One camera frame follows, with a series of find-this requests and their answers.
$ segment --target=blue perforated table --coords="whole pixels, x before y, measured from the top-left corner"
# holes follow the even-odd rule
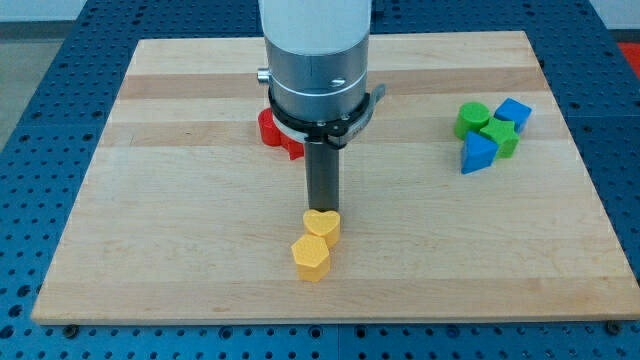
[[[374,4],[374,33],[527,32],[639,276],[640,84],[589,2]],[[640,357],[640,322],[81,327],[77,334],[35,325],[31,308],[137,41],[260,34],[255,0],[87,2],[0,155],[0,359]]]

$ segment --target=blue prism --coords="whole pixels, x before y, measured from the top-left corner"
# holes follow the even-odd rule
[[[498,152],[498,144],[469,131],[462,146],[462,173],[484,169],[491,166]]]
[[[516,123],[516,133],[520,134],[527,125],[527,119],[531,115],[531,108],[512,98],[507,98],[493,115],[496,119],[513,121]]]

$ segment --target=wooden board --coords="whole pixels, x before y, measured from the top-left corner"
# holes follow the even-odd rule
[[[640,316],[640,290],[522,32],[372,36],[388,95],[342,152],[341,242],[290,245],[302,159],[261,144],[263,40],[138,44],[32,317],[42,324],[479,322]],[[534,114],[460,174],[458,107]]]

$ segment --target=green block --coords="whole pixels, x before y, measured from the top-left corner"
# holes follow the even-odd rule
[[[478,132],[487,125],[490,116],[489,108],[484,104],[479,102],[464,103],[460,106],[453,132],[459,139],[464,140],[467,137],[467,132]]]
[[[513,121],[502,121],[491,117],[487,126],[480,129],[480,135],[498,144],[497,157],[510,158],[520,141],[515,126]]]

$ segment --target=yellow block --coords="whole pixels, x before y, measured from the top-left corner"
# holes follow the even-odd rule
[[[291,245],[293,260],[296,262],[300,280],[320,281],[331,268],[329,248],[319,236],[305,234]]]
[[[323,237],[329,249],[340,240],[340,214],[335,211],[307,210],[302,222],[307,234]]]

